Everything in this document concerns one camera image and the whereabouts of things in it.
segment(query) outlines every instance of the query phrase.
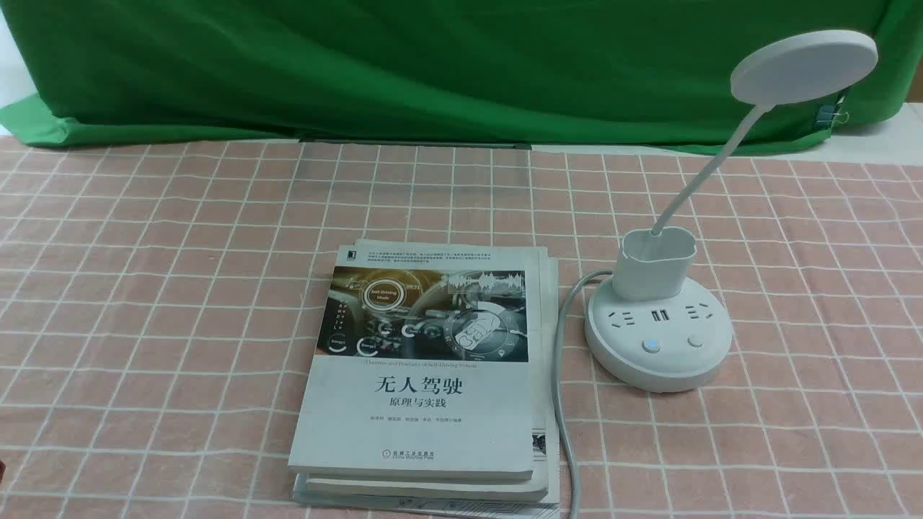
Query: lamp head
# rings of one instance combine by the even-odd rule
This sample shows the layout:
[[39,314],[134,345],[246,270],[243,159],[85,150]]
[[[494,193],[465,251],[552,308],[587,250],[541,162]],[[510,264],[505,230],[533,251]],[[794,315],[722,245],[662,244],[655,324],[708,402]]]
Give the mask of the lamp head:
[[802,103],[825,97],[866,77],[878,63],[878,47],[854,30],[818,30],[770,43],[731,74],[731,93],[758,106]]

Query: tablecloth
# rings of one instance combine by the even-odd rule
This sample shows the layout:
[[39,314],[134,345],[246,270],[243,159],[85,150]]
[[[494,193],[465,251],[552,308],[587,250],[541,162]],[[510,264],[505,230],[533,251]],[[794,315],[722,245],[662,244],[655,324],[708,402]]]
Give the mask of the tablecloth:
[[[563,295],[702,163],[0,140],[0,516],[366,517],[289,502],[337,247],[545,246]],[[585,516],[923,515],[921,189],[920,167],[729,161],[675,220],[736,332],[698,391],[608,375],[581,299],[563,383]]]

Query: gooseneck lamp arm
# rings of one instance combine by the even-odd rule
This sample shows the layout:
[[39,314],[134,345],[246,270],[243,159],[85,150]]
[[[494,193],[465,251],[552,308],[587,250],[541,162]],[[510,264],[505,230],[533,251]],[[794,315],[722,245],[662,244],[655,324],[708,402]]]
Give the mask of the gooseneck lamp arm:
[[772,105],[756,105],[750,110],[749,114],[742,121],[740,125],[737,126],[737,129],[734,130],[734,134],[731,136],[731,139],[725,144],[725,146],[715,155],[705,167],[699,172],[698,175],[695,175],[692,178],[692,181],[682,190],[671,202],[670,205],[666,206],[664,212],[661,213],[660,218],[657,219],[657,222],[653,225],[651,229],[651,234],[659,236],[661,231],[664,230],[666,224],[670,221],[670,218],[677,212],[677,210],[683,205],[692,193],[695,193],[696,190],[701,186],[702,182],[708,180],[709,176],[712,176],[718,167],[727,160],[727,157],[730,157],[734,150],[737,149],[737,146],[740,145],[740,142],[747,136],[750,129],[763,114],[769,112],[774,107]]

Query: green cloth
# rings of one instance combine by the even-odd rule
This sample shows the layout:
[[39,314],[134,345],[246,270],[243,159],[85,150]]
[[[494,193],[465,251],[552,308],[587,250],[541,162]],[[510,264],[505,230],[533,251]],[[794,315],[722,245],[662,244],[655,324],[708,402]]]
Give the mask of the green cloth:
[[[0,0],[39,94],[0,110],[60,147],[189,139],[653,144],[713,151],[749,107],[728,76],[808,30],[874,36],[849,122],[900,108],[918,0]],[[744,151],[826,139],[778,107]]]

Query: lamp holder cup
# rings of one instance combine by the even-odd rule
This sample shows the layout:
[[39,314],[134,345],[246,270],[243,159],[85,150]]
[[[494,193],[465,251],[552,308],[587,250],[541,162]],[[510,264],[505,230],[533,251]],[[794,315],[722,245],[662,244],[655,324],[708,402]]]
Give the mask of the lamp holder cup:
[[673,297],[682,289],[695,255],[695,236],[682,227],[665,227],[658,235],[636,229],[622,238],[612,288],[628,301]]

